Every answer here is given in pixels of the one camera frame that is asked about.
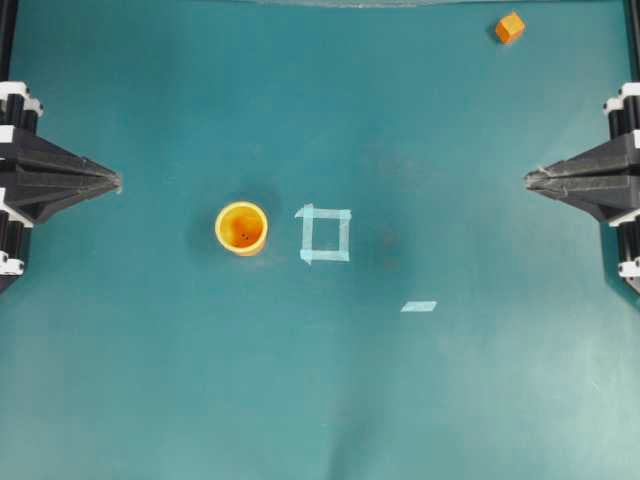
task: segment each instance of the teal table surface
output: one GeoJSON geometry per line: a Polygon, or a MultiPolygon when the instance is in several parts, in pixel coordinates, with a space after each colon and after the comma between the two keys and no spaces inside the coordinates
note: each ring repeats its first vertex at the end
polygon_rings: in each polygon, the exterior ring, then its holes
{"type": "Polygon", "coordinates": [[[607,140],[621,2],[20,8],[39,134],[124,189],[38,227],[0,297],[0,478],[637,478],[615,238],[522,181],[607,140]],[[237,199],[256,257],[212,233],[237,199]],[[300,259],[308,203],[351,210],[349,262],[300,259]]]}

